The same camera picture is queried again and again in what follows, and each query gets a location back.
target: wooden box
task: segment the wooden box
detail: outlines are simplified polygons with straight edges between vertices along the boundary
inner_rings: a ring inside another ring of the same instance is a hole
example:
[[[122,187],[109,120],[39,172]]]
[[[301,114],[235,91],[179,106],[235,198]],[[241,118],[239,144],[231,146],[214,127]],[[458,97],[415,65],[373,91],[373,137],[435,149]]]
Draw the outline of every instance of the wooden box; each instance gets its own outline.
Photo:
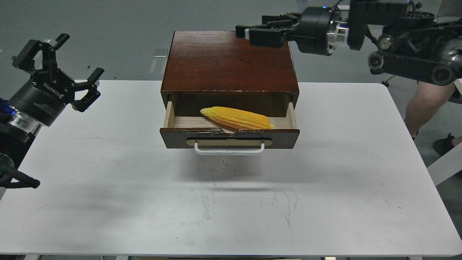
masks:
[[[291,149],[300,131],[299,94],[289,45],[254,47],[233,31],[176,31],[161,95],[166,108],[160,134],[167,148]],[[225,106],[270,117],[272,130],[234,130],[200,114]]]

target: white table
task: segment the white table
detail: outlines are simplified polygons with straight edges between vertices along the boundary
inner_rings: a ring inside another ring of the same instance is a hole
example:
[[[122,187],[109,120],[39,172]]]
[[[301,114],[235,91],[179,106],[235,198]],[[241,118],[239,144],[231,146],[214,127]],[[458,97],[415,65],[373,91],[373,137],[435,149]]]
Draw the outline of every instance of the white table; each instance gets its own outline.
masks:
[[[300,83],[294,149],[166,149],[161,82],[101,81],[0,201],[1,254],[450,256],[462,242],[387,89]]]

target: yellow corn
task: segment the yellow corn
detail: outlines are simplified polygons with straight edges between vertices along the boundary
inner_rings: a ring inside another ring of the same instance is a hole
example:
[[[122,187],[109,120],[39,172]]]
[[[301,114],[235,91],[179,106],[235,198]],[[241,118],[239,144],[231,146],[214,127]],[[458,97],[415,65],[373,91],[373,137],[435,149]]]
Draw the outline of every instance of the yellow corn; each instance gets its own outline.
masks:
[[[208,107],[201,109],[201,114],[219,124],[235,129],[274,129],[268,117],[235,108]]]

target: black shoe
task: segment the black shoe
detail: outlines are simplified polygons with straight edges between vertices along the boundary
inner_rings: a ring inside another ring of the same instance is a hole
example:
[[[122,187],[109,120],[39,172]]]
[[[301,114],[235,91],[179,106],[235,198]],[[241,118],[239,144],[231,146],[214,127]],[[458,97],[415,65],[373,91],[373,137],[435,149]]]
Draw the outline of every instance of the black shoe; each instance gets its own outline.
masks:
[[[445,139],[439,139],[436,140],[433,143],[433,149],[441,156],[445,155],[451,149],[453,149],[455,146],[452,145],[451,140],[454,139],[454,136],[451,135],[451,133],[448,134],[448,137]]]

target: drawer handle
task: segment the drawer handle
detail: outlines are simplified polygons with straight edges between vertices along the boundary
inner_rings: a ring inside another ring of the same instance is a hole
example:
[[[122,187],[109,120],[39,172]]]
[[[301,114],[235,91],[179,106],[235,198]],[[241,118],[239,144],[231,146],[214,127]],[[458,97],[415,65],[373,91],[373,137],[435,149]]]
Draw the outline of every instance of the drawer handle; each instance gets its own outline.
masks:
[[[194,150],[198,155],[256,155],[265,149],[265,143],[262,142],[259,150],[201,150],[197,141],[194,143]]]

